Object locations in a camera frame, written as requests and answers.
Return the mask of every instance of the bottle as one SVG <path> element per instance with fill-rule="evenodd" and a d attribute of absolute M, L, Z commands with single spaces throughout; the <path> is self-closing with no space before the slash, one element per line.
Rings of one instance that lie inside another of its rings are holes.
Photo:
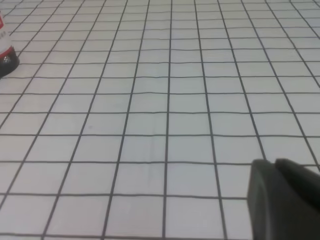
<path fill-rule="evenodd" d="M 0 13 L 0 78 L 15 70 L 19 62 L 9 33 L 6 31 L 4 18 Z"/>

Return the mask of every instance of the grid square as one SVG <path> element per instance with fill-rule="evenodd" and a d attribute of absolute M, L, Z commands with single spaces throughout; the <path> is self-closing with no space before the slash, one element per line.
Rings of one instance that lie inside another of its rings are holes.
<path fill-rule="evenodd" d="M 120 136 L 82 136 L 73 161 L 116 162 L 120 143 Z"/>
<path fill-rule="evenodd" d="M 248 101 L 253 113 L 290 112 L 291 109 L 284 94 L 249 94 Z"/>
<path fill-rule="evenodd" d="M 237 77 L 238 72 L 234 63 L 207 63 L 203 64 L 207 77 Z"/>
<path fill-rule="evenodd" d="M 71 70 L 71 64 L 43 64 L 36 77 L 66 78 Z"/>
<path fill-rule="evenodd" d="M 19 68 L 8 74 L 7 78 L 32 78 L 38 71 L 38 64 L 21 64 Z"/>
<path fill-rule="evenodd" d="M 199 41 L 197 39 L 172 39 L 171 49 L 172 50 L 199 50 Z"/>
<path fill-rule="evenodd" d="M 89 31 L 65 31 L 60 40 L 85 40 Z"/>
<path fill-rule="evenodd" d="M 114 196 L 105 233 L 112 236 L 160 237 L 162 217 L 162 197 Z"/>
<path fill-rule="evenodd" d="M 47 112 L 55 98 L 55 95 L 23 95 L 13 112 Z"/>
<path fill-rule="evenodd" d="M 203 75 L 200 63 L 171 63 L 171 77 L 174 78 L 192 78 Z"/>
<path fill-rule="evenodd" d="M 171 62 L 172 63 L 200 63 L 200 51 L 191 50 L 191 51 L 181 51 L 181 50 L 171 50 Z"/>
<path fill-rule="evenodd" d="M 226 231 L 229 238 L 252 239 L 248 206 L 244 200 L 223 200 Z"/>
<path fill-rule="evenodd" d="M 168 76 L 167 63 L 139 63 L 137 77 L 166 77 Z"/>
<path fill-rule="evenodd" d="M 230 41 L 234 49 L 262 49 L 258 38 L 231 38 Z"/>
<path fill-rule="evenodd" d="M 160 62 L 168 62 L 168 61 L 169 61 L 168 50 L 143 50 L 141 51 L 140 58 L 139 58 L 139 62 L 141 63 L 160 63 Z"/>
<path fill-rule="evenodd" d="M 83 46 L 83 51 L 109 51 L 111 47 L 111 40 L 86 40 Z"/>
<path fill-rule="evenodd" d="M 107 196 L 61 196 L 49 225 L 48 234 L 101 234 L 108 199 Z"/>
<path fill-rule="evenodd" d="M 33 136 L 0 136 L 0 161 L 22 161 Z"/>
<path fill-rule="evenodd" d="M 199 135 L 210 134 L 208 114 L 170 113 L 169 134 Z"/>
<path fill-rule="evenodd" d="M 130 94 L 133 78 L 108 78 L 101 79 L 98 94 Z"/>
<path fill-rule="evenodd" d="M 320 61 L 320 49 L 299 49 L 299 53 L 305 61 Z"/>
<path fill-rule="evenodd" d="M 0 192 L 6 193 L 20 163 L 0 163 Z"/>
<path fill-rule="evenodd" d="M 319 93 L 317 82 L 312 77 L 279 77 L 286 93 Z"/>
<path fill-rule="evenodd" d="M 126 134 L 158 135 L 166 134 L 165 113 L 131 113 L 128 117 Z"/>
<path fill-rule="evenodd" d="M 51 113 L 47 118 L 40 134 L 67 135 L 79 134 L 86 114 L 57 114 Z"/>
<path fill-rule="evenodd" d="M 37 134 L 46 114 L 12 113 L 0 129 L 1 134 Z"/>
<path fill-rule="evenodd" d="M 64 81 L 64 78 L 35 77 L 25 92 L 28 94 L 57 94 Z"/>
<path fill-rule="evenodd" d="M 103 68 L 103 64 L 76 64 L 72 68 L 70 78 L 99 78 Z"/>
<path fill-rule="evenodd" d="M 247 93 L 282 93 L 275 77 L 243 77 L 242 82 Z"/>
<path fill-rule="evenodd" d="M 53 51 L 49 54 L 45 62 L 50 64 L 73 64 L 76 60 L 77 55 L 77 52 Z"/>
<path fill-rule="evenodd" d="M 218 163 L 251 163 L 261 159 L 262 152 L 256 137 L 214 136 L 215 157 Z"/>
<path fill-rule="evenodd" d="M 126 113 L 130 96 L 127 95 L 96 95 L 91 113 Z"/>
<path fill-rule="evenodd" d="M 58 41 L 53 48 L 53 51 L 80 51 L 83 47 L 84 41 L 83 40 L 73 40 L 73 41 Z"/>
<path fill-rule="evenodd" d="M 170 112 L 196 113 L 207 112 L 206 96 L 197 95 L 171 95 Z"/>
<path fill-rule="evenodd" d="M 124 131 L 126 114 L 89 114 L 84 134 L 119 134 Z"/>
<path fill-rule="evenodd" d="M 138 51 L 112 51 L 108 63 L 136 63 Z"/>
<path fill-rule="evenodd" d="M 218 200 L 167 198 L 166 237 L 223 238 Z"/>
<path fill-rule="evenodd" d="M 170 164 L 167 194 L 185 196 L 218 195 L 215 167 L 198 164 Z"/>
<path fill-rule="evenodd" d="M 27 161 L 65 161 L 71 159 L 76 136 L 38 136 Z"/>
<path fill-rule="evenodd" d="M 2 78 L 0 81 L 0 94 L 21 94 L 29 81 L 30 78 Z"/>
<path fill-rule="evenodd" d="M 301 61 L 299 54 L 293 49 L 267 49 L 266 53 L 270 61 Z"/>
<path fill-rule="evenodd" d="M 266 158 L 274 163 L 276 159 L 290 159 L 299 164 L 314 164 L 306 141 L 300 137 L 261 137 Z"/>
<path fill-rule="evenodd" d="M 234 50 L 237 62 L 266 62 L 268 61 L 265 52 L 261 50 L 245 49 Z"/>
<path fill-rule="evenodd" d="M 205 81 L 208 93 L 243 93 L 237 77 L 206 77 Z"/>
<path fill-rule="evenodd" d="M 165 148 L 166 138 L 163 136 L 126 136 L 123 141 L 120 161 L 163 162 Z"/>
<path fill-rule="evenodd" d="M 30 41 L 25 48 L 25 51 L 30 52 L 48 52 L 57 46 L 56 41 Z"/>
<path fill-rule="evenodd" d="M 0 232 L 42 234 L 54 201 L 51 196 L 8 196 L 0 213 Z"/>
<path fill-rule="evenodd" d="M 167 96 L 164 94 L 144 93 L 134 94 L 130 112 L 166 112 Z"/>
<path fill-rule="evenodd" d="M 249 114 L 212 113 L 211 122 L 213 134 L 226 136 L 256 134 Z"/>
<path fill-rule="evenodd" d="M 273 62 L 272 66 L 278 76 L 310 76 L 303 62 Z"/>
<path fill-rule="evenodd" d="M 47 52 L 22 52 L 19 56 L 21 64 L 41 64 L 47 57 Z"/>
<path fill-rule="evenodd" d="M 201 39 L 201 49 L 210 50 L 210 49 L 230 49 L 230 44 L 227 39 Z"/>
<path fill-rule="evenodd" d="M 0 95 L 0 111 L 10 112 L 18 99 L 19 95 Z"/>
<path fill-rule="evenodd" d="M 164 174 L 164 164 L 120 164 L 114 193 L 162 194 Z"/>
<path fill-rule="evenodd" d="M 289 101 L 296 113 L 319 113 L 320 95 L 318 94 L 289 94 Z"/>
<path fill-rule="evenodd" d="M 133 78 L 136 70 L 135 63 L 106 64 L 103 77 L 105 78 Z"/>
<path fill-rule="evenodd" d="M 234 62 L 231 50 L 203 50 L 204 62 Z"/>
<path fill-rule="evenodd" d="M 25 163 L 11 193 L 55 194 L 65 175 L 67 164 Z"/>
<path fill-rule="evenodd" d="M 212 142 L 209 136 L 171 136 L 168 141 L 169 162 L 212 163 Z"/>
<path fill-rule="evenodd" d="M 115 169 L 116 164 L 72 163 L 62 193 L 108 194 L 111 191 Z"/>
<path fill-rule="evenodd" d="M 293 114 L 254 114 L 253 118 L 260 135 L 302 135 Z"/>
<path fill-rule="evenodd" d="M 93 95 L 59 95 L 52 113 L 86 113 Z"/>
<path fill-rule="evenodd" d="M 306 136 L 320 136 L 320 114 L 297 114 Z"/>
<path fill-rule="evenodd" d="M 172 94 L 201 94 L 205 92 L 203 77 L 170 78 L 170 93 Z"/>
<path fill-rule="evenodd" d="M 309 76 L 310 74 L 316 75 L 316 76 L 320 75 L 320 70 L 318 69 L 319 68 L 318 62 L 308 62 L 307 65 L 311 72 L 311 73 L 308 73 L 307 76 Z"/>
<path fill-rule="evenodd" d="M 238 67 L 239 67 L 240 74 L 243 77 L 274 76 L 274 72 L 268 62 L 239 62 Z"/>
<path fill-rule="evenodd" d="M 248 193 L 250 166 L 218 166 L 222 197 L 245 198 Z"/>
<path fill-rule="evenodd" d="M 248 113 L 248 106 L 243 94 L 208 96 L 210 112 L 240 112 Z"/>
<path fill-rule="evenodd" d="M 61 90 L 62 94 L 94 94 L 97 78 L 68 78 Z"/>
<path fill-rule="evenodd" d="M 136 78 L 135 83 L 134 83 L 133 93 L 147 93 L 147 92 L 167 93 L 168 92 L 168 78 L 167 77 Z"/>

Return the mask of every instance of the red label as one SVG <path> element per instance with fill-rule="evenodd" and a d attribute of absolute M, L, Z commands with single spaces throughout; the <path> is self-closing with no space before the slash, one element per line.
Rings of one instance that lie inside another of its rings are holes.
<path fill-rule="evenodd" d="M 4 22 L 2 21 L 2 17 L 0 17 L 0 29 L 2 29 L 4 26 Z"/>

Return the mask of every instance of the black plastic piece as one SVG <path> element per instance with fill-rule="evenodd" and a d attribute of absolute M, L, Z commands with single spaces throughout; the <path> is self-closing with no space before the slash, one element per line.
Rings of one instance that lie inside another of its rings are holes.
<path fill-rule="evenodd" d="M 277 165 L 286 168 L 284 162 Z M 289 169 L 286 176 L 294 179 L 298 171 Z M 247 202 L 254 240 L 320 240 L 318 210 L 295 192 L 274 164 L 253 161 Z"/>
<path fill-rule="evenodd" d="M 288 159 L 277 159 L 274 165 L 293 190 L 320 211 L 320 176 Z"/>
<path fill-rule="evenodd" d="M 14 48 L 4 57 L 0 58 L 0 78 L 13 72 L 20 61 Z"/>

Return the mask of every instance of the white surface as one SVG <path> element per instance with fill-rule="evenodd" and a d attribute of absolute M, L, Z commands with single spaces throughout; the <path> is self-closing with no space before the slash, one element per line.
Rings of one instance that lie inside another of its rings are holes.
<path fill-rule="evenodd" d="M 252 240 L 252 160 L 317 171 L 319 2 L 0 9 L 20 58 L 0 80 L 0 239 Z"/>

